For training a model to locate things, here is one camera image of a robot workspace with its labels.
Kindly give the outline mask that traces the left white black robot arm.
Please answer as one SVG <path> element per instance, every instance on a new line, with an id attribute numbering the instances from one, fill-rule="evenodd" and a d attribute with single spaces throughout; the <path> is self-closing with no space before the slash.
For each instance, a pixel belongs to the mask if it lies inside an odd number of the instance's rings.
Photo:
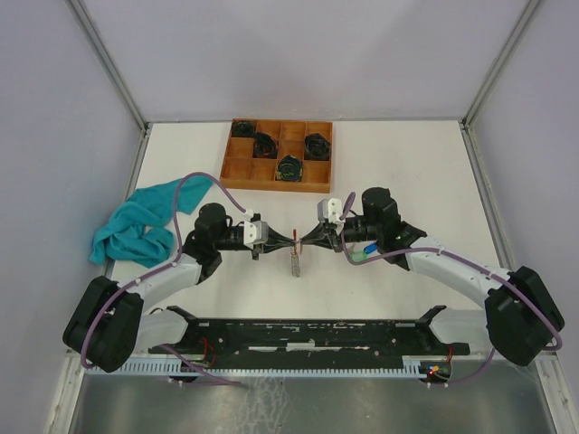
<path id="1" fill-rule="evenodd" d="M 209 203 L 201 208 L 193 230 L 172 259 L 126 283 L 94 278 L 65 326 L 62 341 L 87 365 L 106 373 L 115 372 L 133 353 L 162 344 L 192 352 L 199 345 L 200 331 L 191 325 L 191 316 L 176 307 L 155 318 L 147 318 L 147 311 L 209 279 L 221 265 L 224 251 L 249 251 L 257 259 L 293 244 L 259 215 L 234 224 L 222 205 Z"/>

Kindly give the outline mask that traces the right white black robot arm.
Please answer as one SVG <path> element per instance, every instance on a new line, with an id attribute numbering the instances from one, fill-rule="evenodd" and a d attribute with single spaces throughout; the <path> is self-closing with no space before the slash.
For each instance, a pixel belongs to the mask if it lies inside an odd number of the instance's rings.
<path id="1" fill-rule="evenodd" d="M 342 252 L 357 266 L 383 259 L 455 290 L 484 313 L 485 325 L 469 326 L 472 335 L 516 365 L 562 347 L 565 321 L 536 271 L 495 267 L 447 249 L 403 220 L 387 188 L 365 190 L 360 214 L 351 211 L 355 197 L 320 201 L 318 225 L 300 244 Z"/>

